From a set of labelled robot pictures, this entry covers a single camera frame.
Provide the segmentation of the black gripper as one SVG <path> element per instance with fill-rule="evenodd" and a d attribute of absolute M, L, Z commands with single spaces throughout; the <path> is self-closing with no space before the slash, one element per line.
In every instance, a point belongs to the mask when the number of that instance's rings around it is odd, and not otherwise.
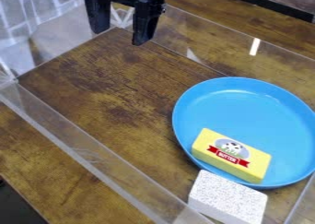
<path fill-rule="evenodd" d="M 96 34 L 110 29 L 111 3 L 135 6 L 132 44 L 140 46 L 154 37 L 166 0 L 86 0 L 88 23 Z"/>

